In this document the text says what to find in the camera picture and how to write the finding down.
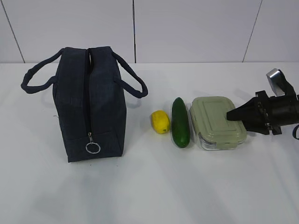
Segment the lunch bag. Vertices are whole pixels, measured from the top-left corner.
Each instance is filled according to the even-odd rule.
[[[44,85],[28,86],[37,71],[60,56],[55,76]],[[141,84],[142,91],[121,79],[117,62]],[[137,98],[148,95],[130,66],[110,47],[66,47],[29,69],[21,88],[32,94],[52,84],[68,162],[122,156],[127,115],[123,90]]]

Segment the container lid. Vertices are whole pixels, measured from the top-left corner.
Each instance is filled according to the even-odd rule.
[[[241,121],[226,119],[226,113],[235,109],[226,97],[198,97],[193,100],[190,114],[197,135],[217,148],[236,147],[247,136]]]

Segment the white wall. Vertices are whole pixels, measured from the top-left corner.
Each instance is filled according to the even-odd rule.
[[[135,48],[133,0],[2,1],[27,63],[105,45],[129,63],[299,62],[298,0],[135,0]],[[0,63],[22,61],[0,5]]]
[[[0,6],[0,63],[20,62],[23,62],[21,54],[14,40],[3,7]]]
[[[299,1],[263,0],[246,62],[299,62]]]

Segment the metal ring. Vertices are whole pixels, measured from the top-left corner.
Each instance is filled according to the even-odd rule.
[[[96,152],[89,151],[88,148],[87,148],[89,145],[96,145],[99,148],[98,151],[96,151]],[[87,143],[86,146],[85,146],[85,149],[90,154],[97,154],[97,153],[99,153],[101,151],[101,147],[98,145],[98,143],[95,143],[95,142],[89,142],[89,143]]]

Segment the zipper pull ring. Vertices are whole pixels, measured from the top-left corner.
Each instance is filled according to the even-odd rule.
[[[87,143],[86,146],[85,146],[86,151],[89,152],[90,154],[97,154],[97,153],[99,153],[100,150],[101,150],[101,147],[98,145],[98,143],[93,142],[93,137],[92,137],[92,133],[91,133],[91,132],[88,133],[88,137],[89,137],[89,141],[90,141],[90,142]],[[88,149],[88,146],[89,146],[89,145],[96,145],[96,146],[98,147],[98,150],[97,150],[96,152],[92,152],[92,151],[90,151],[90,150]]]

